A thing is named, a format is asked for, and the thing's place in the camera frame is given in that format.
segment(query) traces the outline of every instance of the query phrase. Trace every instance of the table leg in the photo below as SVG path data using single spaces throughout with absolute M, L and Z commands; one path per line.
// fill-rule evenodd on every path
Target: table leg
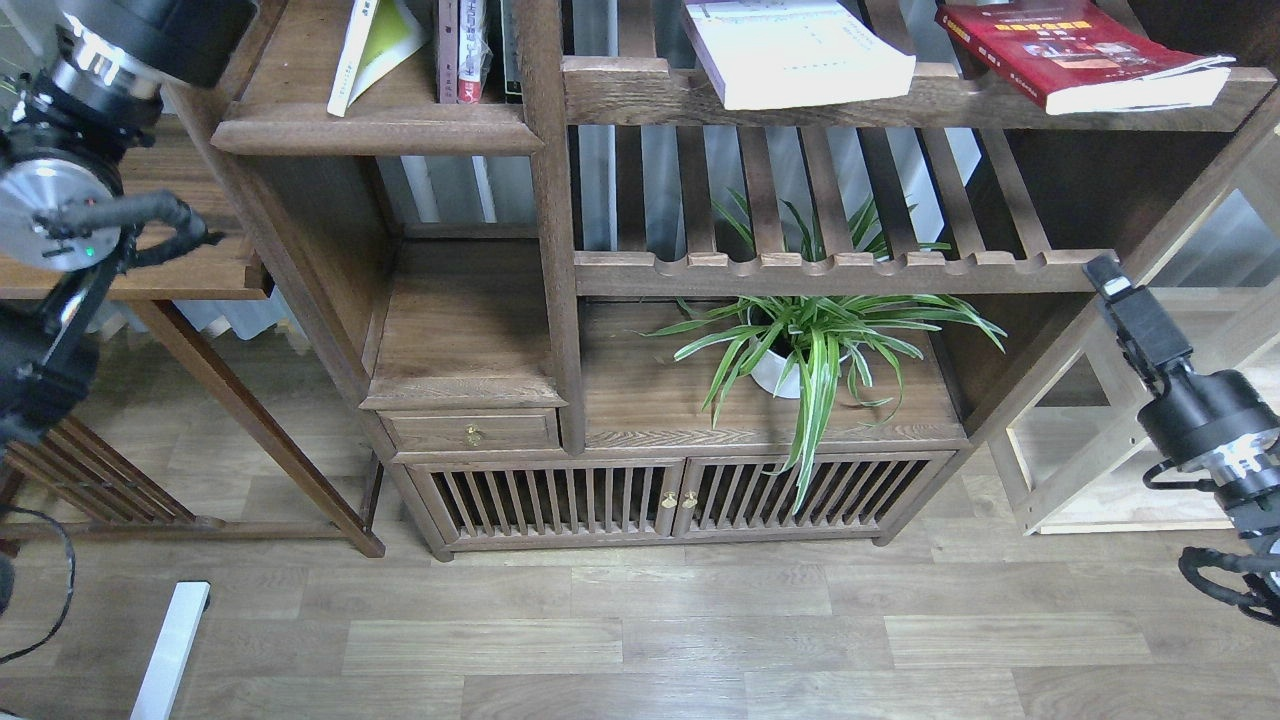
M 383 542 L 365 527 L 360 514 L 352 510 L 333 484 L 302 454 L 293 438 L 271 418 L 196 328 L 191 327 L 173 302 L 140 300 L 129 302 L 129 307 L 357 550 L 369 557 L 381 557 L 387 553 Z

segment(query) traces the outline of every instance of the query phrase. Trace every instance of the wooden shelf board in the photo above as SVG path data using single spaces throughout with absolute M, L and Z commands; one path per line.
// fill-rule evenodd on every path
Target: wooden shelf board
M 558 407 L 549 357 L 535 242 L 406 242 L 361 407 Z
M 1210 108 L 1160 113 L 1046 115 L 1009 83 L 961 78 L 950 63 L 916 63 L 902 97 L 787 110 L 726 110 L 703 70 L 660 58 L 568 56 L 570 124 L 851 126 L 1233 132 L 1275 85 L 1263 68 L 1233 68 Z
M 648 448 L 652 452 L 707 455 L 786 452 L 797 400 L 778 400 L 750 378 L 733 387 L 719 427 L 699 406 L 719 360 L 716 350 L 672 361 L 689 337 L 644 337 L 678 322 L 673 302 L 594 302 L 582 313 L 582 373 L 586 386 L 589 450 Z M 841 391 L 827 429 L 824 452 L 964 448 L 969 441 L 947 395 L 937 360 L 923 336 L 911 338 L 925 360 L 905 363 L 906 398 L 897 414 L 858 407 Z M 892 370 L 872 361 L 881 383 L 872 397 L 891 393 Z
M 851 295 L 900 292 L 1025 293 L 1089 292 L 1084 263 L 1108 250 L 1051 250 L 1029 260 L 983 251 L 963 260 L 911 252 L 876 261 L 867 252 L 837 254 L 809 263 L 796 252 L 765 254 L 737 263 L 723 252 L 690 254 L 677 261 L 653 252 L 577 251 L 581 296 Z
M 165 115 L 156 127 L 155 147 L 131 150 L 120 164 L 127 193 L 169 190 L 195 208 L 227 237 L 155 268 L 131 270 L 115 279 L 111 300 L 262 300 L 270 284 L 244 229 L 204 159 L 177 118 Z M 173 234 L 152 223 L 138 247 L 150 247 Z M 0 255 L 0 297 L 44 297 L 60 273 L 37 270 Z
M 349 13 L 349 0 L 289 3 L 212 143 L 242 155 L 529 155 L 541 147 L 518 104 L 495 96 L 438 104 L 430 42 L 374 83 L 347 117 L 329 115 Z

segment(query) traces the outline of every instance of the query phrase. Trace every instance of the red book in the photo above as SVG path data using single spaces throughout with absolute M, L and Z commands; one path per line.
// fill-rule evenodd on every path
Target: red book
M 936 19 L 1050 115 L 1212 105 L 1234 60 L 1170 50 L 1088 0 L 943 5 Z

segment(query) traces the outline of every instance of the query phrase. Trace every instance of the wooden floor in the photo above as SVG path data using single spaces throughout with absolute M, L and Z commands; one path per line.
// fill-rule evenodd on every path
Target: wooden floor
M 154 346 L 109 347 L 82 415 L 179 498 L 314 519 Z M 323 470 L 367 446 L 310 355 L 219 342 Z M 1021 537 L 979 455 L 902 536 L 525 551 L 433 561 L 393 497 L 383 560 L 343 542 L 81 542 L 61 633 L 0 667 L 0 707 L 125 717 L 173 583 L 207 579 L 175 717 L 1275 719 L 1280 632 L 1187 585 L 1225 532 Z M 52 542 L 18 559 L 0 648 L 61 600 Z

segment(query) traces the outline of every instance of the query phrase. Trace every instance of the black cable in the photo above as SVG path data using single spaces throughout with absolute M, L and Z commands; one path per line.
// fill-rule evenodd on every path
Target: black cable
M 67 551 L 67 600 L 63 602 L 63 611 L 58 614 L 58 620 L 54 621 L 54 626 L 49 629 L 49 634 L 46 634 L 40 642 L 37 642 L 31 647 L 19 650 L 17 652 L 10 652 L 9 655 L 0 657 L 0 665 L 4 665 L 5 662 L 9 662 L 10 660 L 17 660 L 35 651 L 40 646 L 45 644 L 63 626 L 63 621 L 67 620 L 67 612 L 69 612 L 72 609 L 72 597 L 76 594 L 76 548 L 72 547 L 72 537 L 67 534 L 67 528 L 64 528 L 63 524 L 59 523 L 58 520 L 54 520 L 52 518 L 45 515 L 38 510 L 27 510 L 24 507 L 14 507 L 13 505 L 0 503 L 0 511 L 18 512 L 20 515 L 32 515 L 35 518 L 40 518 L 41 520 L 49 523 L 54 528 L 54 532 L 61 536 L 63 550 Z

